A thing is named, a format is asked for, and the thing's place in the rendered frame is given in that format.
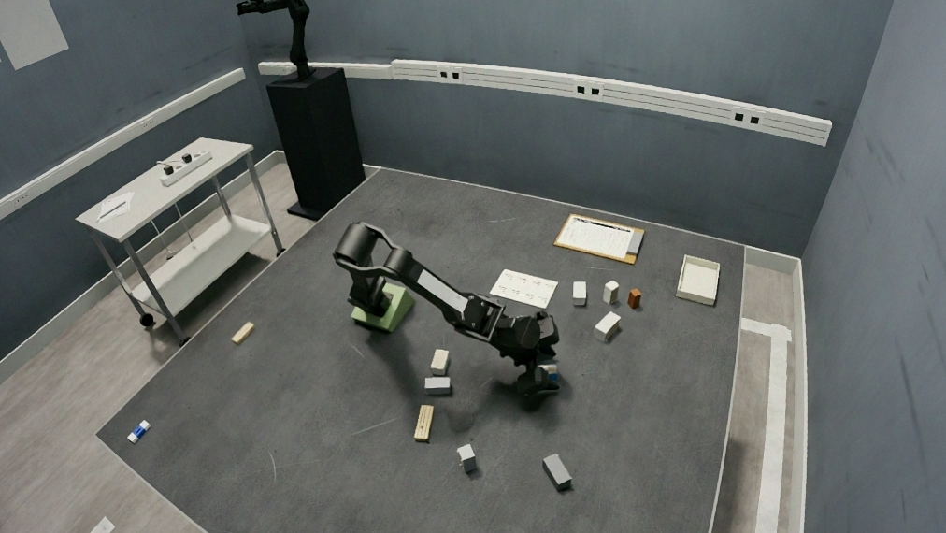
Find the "blue rectangular block with black label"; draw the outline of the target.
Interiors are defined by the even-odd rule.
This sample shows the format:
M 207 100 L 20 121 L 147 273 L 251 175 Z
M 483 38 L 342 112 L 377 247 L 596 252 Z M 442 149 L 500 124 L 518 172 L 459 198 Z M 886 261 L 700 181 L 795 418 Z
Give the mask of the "blue rectangular block with black label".
M 538 366 L 543 367 L 545 370 L 548 369 L 549 378 L 551 378 L 552 380 L 557 380 L 557 365 L 538 365 Z

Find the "white flat card with black marks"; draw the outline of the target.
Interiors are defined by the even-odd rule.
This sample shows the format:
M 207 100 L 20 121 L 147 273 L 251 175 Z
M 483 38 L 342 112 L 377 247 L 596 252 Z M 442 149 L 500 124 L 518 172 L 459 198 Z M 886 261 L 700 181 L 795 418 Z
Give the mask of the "white flat card with black marks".
M 504 269 L 490 295 L 546 309 L 557 283 Z

